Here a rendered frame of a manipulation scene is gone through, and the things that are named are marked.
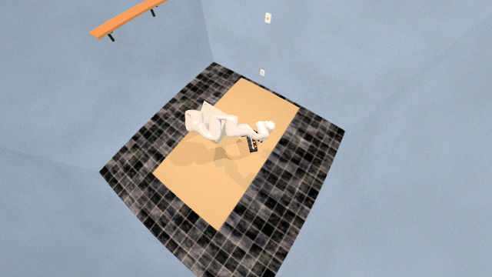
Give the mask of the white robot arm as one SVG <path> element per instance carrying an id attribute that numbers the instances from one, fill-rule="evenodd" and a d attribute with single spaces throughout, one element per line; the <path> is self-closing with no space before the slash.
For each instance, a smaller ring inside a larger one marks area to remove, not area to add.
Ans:
<path id="1" fill-rule="evenodd" d="M 255 123 L 257 129 L 255 131 L 248 124 L 238 124 L 238 117 L 235 115 L 212 114 L 208 116 L 205 117 L 200 111 L 187 110 L 185 112 L 186 129 L 189 132 L 197 132 L 208 140 L 216 141 L 221 137 L 221 120 L 225 120 L 225 133 L 230 138 L 246 135 L 254 140 L 262 140 L 266 139 L 275 128 L 275 123 L 272 121 L 258 121 Z"/>

